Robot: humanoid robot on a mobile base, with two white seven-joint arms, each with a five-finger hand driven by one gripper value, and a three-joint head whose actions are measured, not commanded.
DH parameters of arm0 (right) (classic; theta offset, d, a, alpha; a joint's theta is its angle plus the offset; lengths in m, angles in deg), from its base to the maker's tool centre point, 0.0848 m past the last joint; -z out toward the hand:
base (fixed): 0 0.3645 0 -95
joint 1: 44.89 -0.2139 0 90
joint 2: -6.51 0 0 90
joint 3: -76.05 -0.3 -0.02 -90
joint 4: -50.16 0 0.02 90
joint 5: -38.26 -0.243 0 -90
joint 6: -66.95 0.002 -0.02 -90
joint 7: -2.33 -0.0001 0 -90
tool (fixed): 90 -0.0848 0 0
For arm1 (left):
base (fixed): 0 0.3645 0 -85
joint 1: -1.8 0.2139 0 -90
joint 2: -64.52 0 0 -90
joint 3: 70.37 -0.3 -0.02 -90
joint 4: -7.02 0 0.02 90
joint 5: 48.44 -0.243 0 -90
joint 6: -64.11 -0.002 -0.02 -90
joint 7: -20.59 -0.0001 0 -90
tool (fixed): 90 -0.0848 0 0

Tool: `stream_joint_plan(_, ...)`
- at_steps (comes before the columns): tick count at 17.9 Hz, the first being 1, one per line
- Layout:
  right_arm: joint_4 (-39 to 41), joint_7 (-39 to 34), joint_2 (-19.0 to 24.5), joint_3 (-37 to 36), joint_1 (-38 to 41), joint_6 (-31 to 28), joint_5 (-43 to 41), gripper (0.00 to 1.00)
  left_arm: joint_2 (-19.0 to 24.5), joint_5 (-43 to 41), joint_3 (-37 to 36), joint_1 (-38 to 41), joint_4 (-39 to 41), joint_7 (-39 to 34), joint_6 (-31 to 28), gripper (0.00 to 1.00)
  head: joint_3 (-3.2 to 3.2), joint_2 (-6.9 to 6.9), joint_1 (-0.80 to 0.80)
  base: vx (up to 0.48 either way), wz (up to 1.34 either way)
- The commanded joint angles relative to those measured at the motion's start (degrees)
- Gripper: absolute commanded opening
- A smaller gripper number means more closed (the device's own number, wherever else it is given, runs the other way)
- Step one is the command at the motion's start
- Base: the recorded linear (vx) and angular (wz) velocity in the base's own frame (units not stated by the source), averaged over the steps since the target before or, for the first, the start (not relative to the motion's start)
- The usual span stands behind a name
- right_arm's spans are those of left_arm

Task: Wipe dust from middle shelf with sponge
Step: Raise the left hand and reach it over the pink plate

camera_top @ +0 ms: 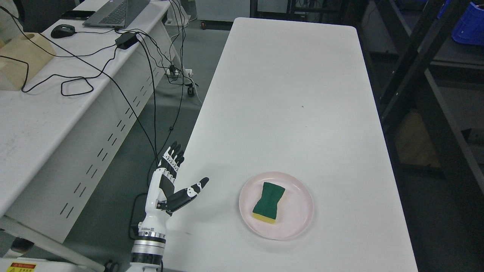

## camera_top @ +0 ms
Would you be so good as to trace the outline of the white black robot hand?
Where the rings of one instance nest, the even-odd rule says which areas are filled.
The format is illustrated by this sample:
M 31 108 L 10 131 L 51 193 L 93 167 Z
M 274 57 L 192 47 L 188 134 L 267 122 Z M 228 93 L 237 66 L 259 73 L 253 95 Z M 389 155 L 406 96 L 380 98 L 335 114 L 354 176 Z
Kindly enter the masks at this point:
M 207 185 L 209 178 L 202 178 L 190 187 L 176 190 L 175 181 L 184 161 L 182 145 L 173 142 L 164 152 L 152 174 L 145 204 L 145 219 L 138 224 L 138 235 L 163 236 L 166 222 L 174 212 L 194 200 Z

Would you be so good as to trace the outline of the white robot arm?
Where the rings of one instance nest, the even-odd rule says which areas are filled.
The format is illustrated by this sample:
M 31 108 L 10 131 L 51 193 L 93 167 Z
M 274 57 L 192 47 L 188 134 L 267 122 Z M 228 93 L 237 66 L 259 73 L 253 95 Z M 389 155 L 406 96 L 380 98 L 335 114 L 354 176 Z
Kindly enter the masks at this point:
M 162 272 L 165 235 L 154 231 L 140 231 L 131 251 L 128 272 Z

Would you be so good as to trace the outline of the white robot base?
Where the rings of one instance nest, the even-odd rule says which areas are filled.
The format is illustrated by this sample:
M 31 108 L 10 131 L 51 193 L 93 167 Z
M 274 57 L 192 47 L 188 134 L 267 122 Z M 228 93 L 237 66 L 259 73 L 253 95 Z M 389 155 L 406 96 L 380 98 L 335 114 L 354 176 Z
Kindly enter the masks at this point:
M 91 267 L 37 258 L 1 258 L 2 272 L 96 272 Z

